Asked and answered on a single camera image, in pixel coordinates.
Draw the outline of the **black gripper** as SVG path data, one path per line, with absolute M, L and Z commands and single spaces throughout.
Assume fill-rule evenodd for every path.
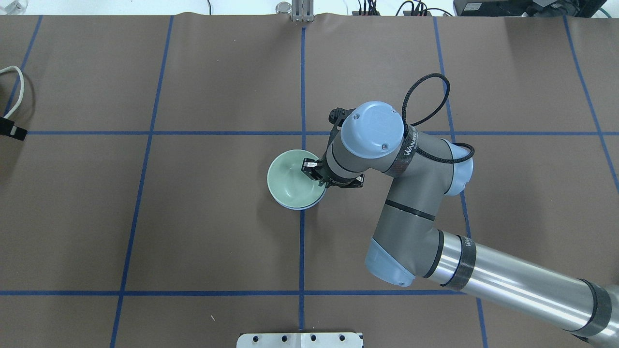
M 327 163 L 327 153 L 336 136 L 340 132 L 340 128 L 343 122 L 354 112 L 353 109 L 334 108 L 331 110 L 328 116 L 329 123 L 332 124 L 332 129 L 329 133 L 329 139 L 327 141 L 327 150 L 325 150 L 320 160 L 304 158 L 301 164 L 301 171 L 305 176 L 311 180 L 319 180 L 320 186 L 325 188 L 339 187 L 339 188 L 361 188 L 363 186 L 364 174 L 356 173 L 353 178 L 343 178 L 332 170 L 332 167 Z

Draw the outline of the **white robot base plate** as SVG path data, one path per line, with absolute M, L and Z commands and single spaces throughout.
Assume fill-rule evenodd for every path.
M 237 348 L 364 348 L 362 333 L 248 333 L 236 342 Z

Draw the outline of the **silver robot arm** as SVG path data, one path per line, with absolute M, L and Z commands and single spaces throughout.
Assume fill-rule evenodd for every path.
M 303 161 L 309 179 L 325 188 L 361 188 L 368 170 L 393 179 L 365 258 L 372 275 L 401 287 L 429 279 L 592 346 L 618 346 L 617 286 L 562 275 L 435 227 L 443 198 L 460 194 L 471 179 L 470 145 L 419 132 L 382 101 L 334 108 L 329 123 L 322 157 Z

